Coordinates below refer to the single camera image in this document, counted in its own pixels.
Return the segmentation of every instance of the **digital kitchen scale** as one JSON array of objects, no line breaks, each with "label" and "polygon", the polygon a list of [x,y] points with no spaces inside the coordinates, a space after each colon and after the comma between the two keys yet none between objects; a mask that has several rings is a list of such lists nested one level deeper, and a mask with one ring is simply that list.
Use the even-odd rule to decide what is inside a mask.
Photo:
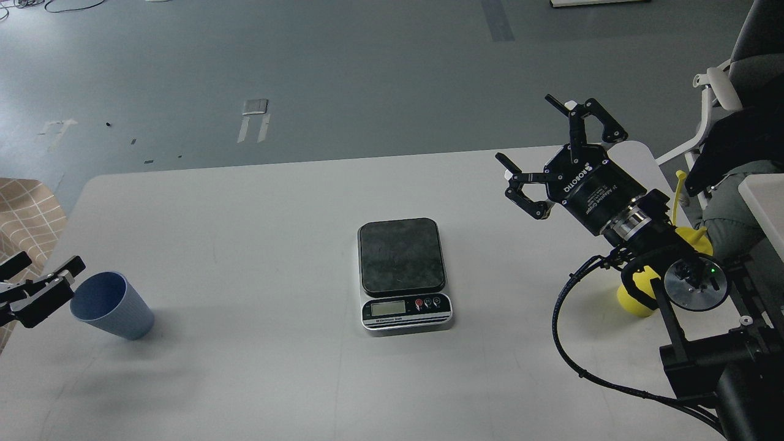
[{"label": "digital kitchen scale", "polygon": [[362,326],[395,330],[452,319],[438,226],[431,219],[371,222],[358,232]]}]

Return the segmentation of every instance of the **gray floor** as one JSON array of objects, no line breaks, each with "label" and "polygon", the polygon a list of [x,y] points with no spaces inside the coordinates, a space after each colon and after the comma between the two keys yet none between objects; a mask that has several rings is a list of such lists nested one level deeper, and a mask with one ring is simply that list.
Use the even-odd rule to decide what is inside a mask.
[{"label": "gray floor", "polygon": [[[546,93],[596,97],[658,155],[693,135],[691,78],[729,57],[751,1],[503,5],[513,41],[493,42],[481,0],[11,9],[0,176],[43,180],[70,212],[105,173],[562,144]],[[267,138],[254,117],[238,143],[252,98],[270,100]]]}]

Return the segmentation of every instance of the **blue cup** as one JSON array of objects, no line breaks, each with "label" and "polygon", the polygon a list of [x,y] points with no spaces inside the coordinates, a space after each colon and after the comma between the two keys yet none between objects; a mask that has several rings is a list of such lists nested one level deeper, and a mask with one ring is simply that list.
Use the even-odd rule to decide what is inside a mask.
[{"label": "blue cup", "polygon": [[71,314],[128,340],[143,337],[155,322],[142,297],[118,272],[100,272],[79,285],[71,299]]}]

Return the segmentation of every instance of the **table surface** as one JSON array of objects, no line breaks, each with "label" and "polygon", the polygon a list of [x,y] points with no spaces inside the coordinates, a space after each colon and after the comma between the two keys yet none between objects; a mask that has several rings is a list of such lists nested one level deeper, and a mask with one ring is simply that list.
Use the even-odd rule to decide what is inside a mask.
[{"label": "table surface", "polygon": [[[538,171],[556,150],[504,152]],[[668,190],[644,145],[611,157]],[[531,219],[502,176],[492,152],[473,151],[97,177],[49,268],[79,254],[77,282],[125,273],[155,326],[124,341],[61,308],[18,327],[0,357],[0,438],[720,439],[561,361],[555,297],[610,247],[560,207]],[[360,324],[356,233],[410,217],[438,223],[455,322],[374,337]],[[596,374],[671,395],[661,319],[625,313],[618,284],[602,271],[578,285],[564,345]],[[737,326],[727,304],[679,316],[694,338]]]},{"label": "table surface", "polygon": [[784,173],[754,174],[740,183],[738,193],[784,260]]}]

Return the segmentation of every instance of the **black cable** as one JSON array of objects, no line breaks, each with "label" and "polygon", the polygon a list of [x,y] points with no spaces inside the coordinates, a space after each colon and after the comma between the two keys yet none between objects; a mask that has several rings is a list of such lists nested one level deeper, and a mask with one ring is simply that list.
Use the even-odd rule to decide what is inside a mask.
[{"label": "black cable", "polygon": [[553,341],[555,342],[555,348],[558,350],[558,354],[561,358],[569,365],[579,376],[580,378],[585,378],[586,380],[606,387],[618,392],[623,392],[627,395],[636,396],[642,399],[652,399],[658,403],[664,404],[665,406],[672,407],[673,409],[680,410],[681,412],[691,415],[694,418],[702,421],[706,425],[709,425],[713,430],[719,432],[722,436],[724,432],[721,429],[719,419],[710,413],[708,410],[695,406],[686,406],[678,402],[675,398],[670,398],[661,395],[654,395],[647,391],[642,391],[640,389],[630,388],[627,386],[617,385],[615,383],[611,383],[610,381],[605,380],[604,378],[597,377],[592,373],[585,370],[582,366],[577,364],[564,350],[563,345],[561,344],[561,339],[558,337],[558,317],[561,314],[561,307],[566,300],[566,296],[569,294],[570,291],[577,285],[577,283],[582,280],[584,277],[589,275],[593,270],[597,268],[608,268],[609,266],[615,267],[615,265],[610,261],[610,257],[602,257],[602,256],[593,256],[586,263],[584,263],[574,274],[569,276],[569,280],[564,285],[563,290],[558,295],[558,299],[555,301],[555,308],[553,309]]},{"label": "black cable", "polygon": [[83,11],[85,9],[95,8],[96,6],[102,5],[102,4],[104,4],[106,2],[106,0],[100,0],[100,2],[97,2],[95,5],[85,6],[84,8],[61,9],[59,11],[50,11],[49,10],[49,5],[51,5],[52,2],[54,2],[54,1],[55,0],[48,0],[46,2],[46,4],[44,4],[44,9],[46,10],[47,13],[67,13],[67,12],[71,12],[71,11]]},{"label": "black cable", "polygon": [[38,6],[43,2],[44,0],[14,0],[13,5],[17,9],[24,9],[29,8],[30,6]]}]

